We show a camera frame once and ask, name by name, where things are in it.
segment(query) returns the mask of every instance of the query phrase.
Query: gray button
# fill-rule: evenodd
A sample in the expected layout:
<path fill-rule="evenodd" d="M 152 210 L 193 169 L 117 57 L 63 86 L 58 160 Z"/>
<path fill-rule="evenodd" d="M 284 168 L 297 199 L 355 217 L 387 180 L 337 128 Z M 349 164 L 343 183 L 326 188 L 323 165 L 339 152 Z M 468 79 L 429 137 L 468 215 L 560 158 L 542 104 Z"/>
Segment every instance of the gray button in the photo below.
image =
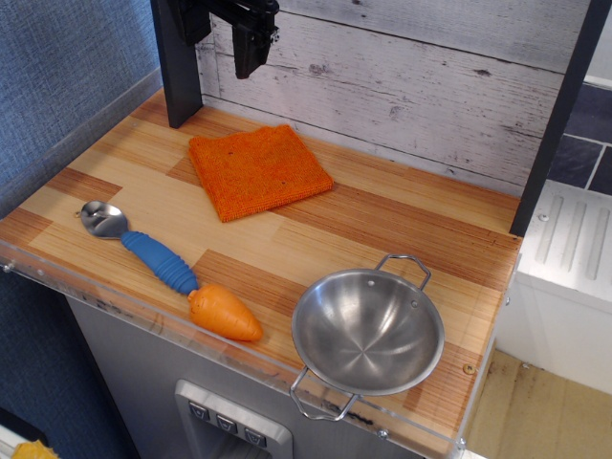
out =
<path fill-rule="evenodd" d="M 260 448 L 266 447 L 266 437 L 248 427 L 245 428 L 245 438 L 249 443 L 253 443 Z"/>
<path fill-rule="evenodd" d="M 217 414 L 217 425 L 228 433 L 238 433 L 236 423 L 228 418 Z"/>
<path fill-rule="evenodd" d="M 196 418 L 202 421 L 208 421 L 210 419 L 210 416 L 208 416 L 208 410 L 203 406 L 195 404 L 194 402 L 189 402 L 189 411 L 191 411 L 191 414 L 193 414 Z"/>

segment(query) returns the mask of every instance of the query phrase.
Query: screw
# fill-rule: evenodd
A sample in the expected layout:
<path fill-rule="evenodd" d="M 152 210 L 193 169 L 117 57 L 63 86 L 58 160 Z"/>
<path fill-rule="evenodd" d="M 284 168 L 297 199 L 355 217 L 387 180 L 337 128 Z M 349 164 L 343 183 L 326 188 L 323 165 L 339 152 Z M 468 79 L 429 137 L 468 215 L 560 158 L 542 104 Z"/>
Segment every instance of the screw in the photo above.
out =
<path fill-rule="evenodd" d="M 471 363 L 466 363 L 465 365 L 463 365 L 463 372 L 466 375 L 473 375 L 474 373 L 476 373 L 476 367 Z"/>

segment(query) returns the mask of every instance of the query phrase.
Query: floor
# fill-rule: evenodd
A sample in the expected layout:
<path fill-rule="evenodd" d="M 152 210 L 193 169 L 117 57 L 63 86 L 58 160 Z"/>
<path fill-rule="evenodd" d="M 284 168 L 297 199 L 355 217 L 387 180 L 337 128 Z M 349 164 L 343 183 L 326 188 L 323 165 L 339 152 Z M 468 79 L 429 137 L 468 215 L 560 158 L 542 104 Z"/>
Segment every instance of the floor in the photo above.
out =
<path fill-rule="evenodd" d="M 487 459 L 611 457 L 612 396 L 495 351 L 468 448 Z"/>

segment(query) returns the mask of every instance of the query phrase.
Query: spoon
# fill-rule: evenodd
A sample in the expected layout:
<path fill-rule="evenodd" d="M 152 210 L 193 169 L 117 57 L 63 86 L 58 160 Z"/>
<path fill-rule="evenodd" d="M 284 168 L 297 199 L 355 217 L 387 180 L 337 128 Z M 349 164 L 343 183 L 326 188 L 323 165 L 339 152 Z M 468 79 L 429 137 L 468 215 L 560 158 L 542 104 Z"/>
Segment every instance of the spoon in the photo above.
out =
<path fill-rule="evenodd" d="M 183 295 L 198 290 L 195 273 L 183 259 L 147 234 L 130 231 L 127 218 L 115 206 L 90 201 L 80 212 L 83 226 L 101 239 L 120 239 L 168 287 Z"/>

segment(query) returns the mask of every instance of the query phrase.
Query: folded towel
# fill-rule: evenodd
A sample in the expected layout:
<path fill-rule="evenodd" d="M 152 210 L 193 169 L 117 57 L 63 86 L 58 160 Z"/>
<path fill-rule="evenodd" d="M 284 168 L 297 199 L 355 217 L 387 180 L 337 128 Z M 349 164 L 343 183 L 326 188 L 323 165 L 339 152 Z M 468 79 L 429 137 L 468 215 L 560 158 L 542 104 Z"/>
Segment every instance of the folded towel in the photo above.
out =
<path fill-rule="evenodd" d="M 222 222 L 313 196 L 334 184 L 288 125 L 222 139 L 194 137 L 189 158 Z"/>

